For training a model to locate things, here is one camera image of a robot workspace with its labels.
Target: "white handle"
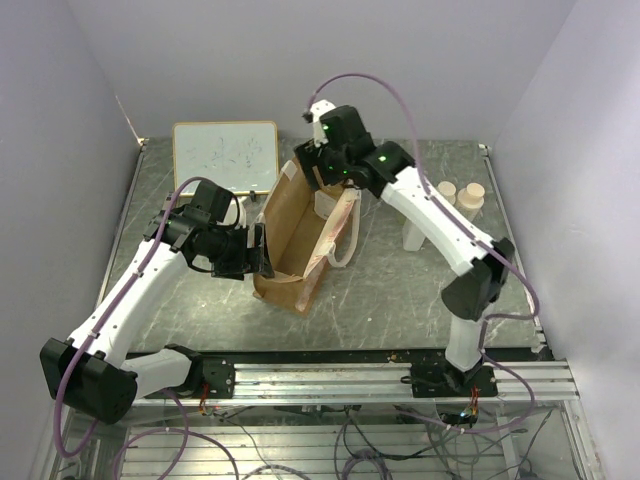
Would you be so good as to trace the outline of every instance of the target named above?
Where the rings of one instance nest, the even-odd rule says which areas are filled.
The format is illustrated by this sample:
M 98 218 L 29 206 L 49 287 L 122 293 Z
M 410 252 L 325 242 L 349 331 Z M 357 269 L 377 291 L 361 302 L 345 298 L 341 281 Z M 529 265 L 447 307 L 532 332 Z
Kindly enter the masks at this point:
M 351 210 L 351 242 L 349 243 L 349 248 L 347 249 L 342 260 L 336 260 L 336 243 L 333 242 L 331 245 L 331 250 L 329 250 L 329 254 L 327 255 L 327 260 L 329 260 L 329 265 L 332 267 L 344 268 L 351 261 L 351 257 L 356 251 L 356 247 L 358 246 L 358 232 L 360 230 L 360 203 L 362 202 L 362 196 L 358 195 L 356 199 L 353 209 Z

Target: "table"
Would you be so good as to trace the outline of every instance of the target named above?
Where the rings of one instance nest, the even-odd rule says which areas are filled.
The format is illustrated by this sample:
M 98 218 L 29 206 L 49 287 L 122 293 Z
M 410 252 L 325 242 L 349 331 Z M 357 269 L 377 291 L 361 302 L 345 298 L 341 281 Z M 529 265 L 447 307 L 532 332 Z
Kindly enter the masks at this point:
M 281 165 L 301 141 L 280 140 Z M 408 141 L 396 141 L 410 150 Z M 458 188 L 471 181 L 482 184 L 485 205 L 474 223 L 494 238 L 508 235 L 488 159 L 477 143 L 421 141 L 420 148 L 433 183 L 448 180 Z M 170 138 L 148 140 L 132 188 L 107 290 L 130 263 L 142 232 L 173 189 Z M 247 203 L 250 219 L 263 202 L 264 197 Z M 250 278 L 237 282 L 189 271 L 167 292 L 134 339 L 132 351 L 156 351 L 167 343 L 207 351 L 445 347 L 450 313 L 440 300 L 440 290 L 454 274 L 428 241 L 418 252 L 404 251 L 402 223 L 397 211 L 365 192 L 354 257 L 346 268 L 329 271 L 306 318 L 254 298 Z M 529 311 L 524 289 L 513 276 L 498 310 Z M 539 340 L 533 323 L 502 320 L 490 326 L 487 345 L 535 348 Z

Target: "wall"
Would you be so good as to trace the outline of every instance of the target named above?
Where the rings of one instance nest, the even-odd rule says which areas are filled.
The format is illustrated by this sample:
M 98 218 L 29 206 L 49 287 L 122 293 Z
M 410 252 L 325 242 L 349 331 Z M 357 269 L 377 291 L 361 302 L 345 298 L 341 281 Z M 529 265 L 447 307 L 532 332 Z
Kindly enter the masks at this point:
M 300 118 L 321 80 L 376 73 L 425 138 L 495 140 L 575 0 L 69 0 L 141 136 L 179 121 Z M 380 136 L 407 136 L 393 101 L 346 80 L 327 95 Z
M 579 1 L 494 148 L 542 321 L 609 478 L 637 478 L 640 3 Z
M 64 0 L 0 2 L 0 478 L 29 473 L 40 348 L 96 301 L 138 149 Z

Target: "robotic arm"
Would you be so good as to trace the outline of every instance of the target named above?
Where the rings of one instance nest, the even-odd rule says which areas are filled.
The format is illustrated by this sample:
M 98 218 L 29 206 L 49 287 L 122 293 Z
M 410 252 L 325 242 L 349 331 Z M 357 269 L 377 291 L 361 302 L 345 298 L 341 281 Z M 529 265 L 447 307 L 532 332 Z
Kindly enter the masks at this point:
M 309 185 L 319 189 L 319 177 L 325 185 L 350 180 L 356 188 L 369 190 L 418 227 L 457 275 L 442 291 L 442 300 L 452 313 L 445 357 L 453 367 L 449 381 L 466 384 L 482 366 L 478 346 L 483 319 L 498 299 L 508 271 L 464 236 L 439 205 L 470 229 L 477 241 L 491 245 L 509 261 L 515 253 L 513 244 L 506 238 L 494 241 L 460 215 L 436 189 L 425 194 L 415 159 L 395 142 L 376 147 L 354 107 L 335 107 L 322 100 L 313 104 L 305 119 L 313 123 L 314 137 L 296 147 L 295 152 Z
M 236 202 L 236 221 L 221 225 L 232 199 Z M 106 424 L 120 420 L 136 398 L 166 387 L 178 393 L 195 391 L 203 380 L 199 354 L 178 345 L 126 360 L 135 334 L 148 320 L 168 287 L 191 268 L 213 277 L 242 280 L 246 273 L 273 276 L 263 224 L 250 229 L 239 225 L 240 204 L 233 194 L 215 184 L 201 182 L 188 205 L 175 208 L 162 234 L 155 255 L 139 273 L 138 265 L 152 248 L 153 239 L 165 211 L 150 223 L 138 251 L 111 293 L 95 312 L 65 342 L 49 339 L 40 352 L 49 392 L 56 397 L 62 375 L 71 358 L 88 335 L 94 337 L 71 375 L 64 403 Z M 197 256 L 211 262 L 211 270 L 193 265 Z M 132 275 L 137 281 L 109 316 L 99 334 L 92 329 Z

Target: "whiteboard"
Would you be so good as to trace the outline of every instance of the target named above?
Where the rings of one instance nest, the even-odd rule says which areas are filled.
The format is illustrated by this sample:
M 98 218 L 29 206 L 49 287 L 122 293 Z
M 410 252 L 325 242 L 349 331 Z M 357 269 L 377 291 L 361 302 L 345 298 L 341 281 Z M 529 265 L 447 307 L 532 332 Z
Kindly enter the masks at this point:
M 173 178 L 211 179 L 238 195 L 269 193 L 278 177 L 278 130 L 273 122 L 176 123 Z M 197 183 L 182 195 L 191 196 Z

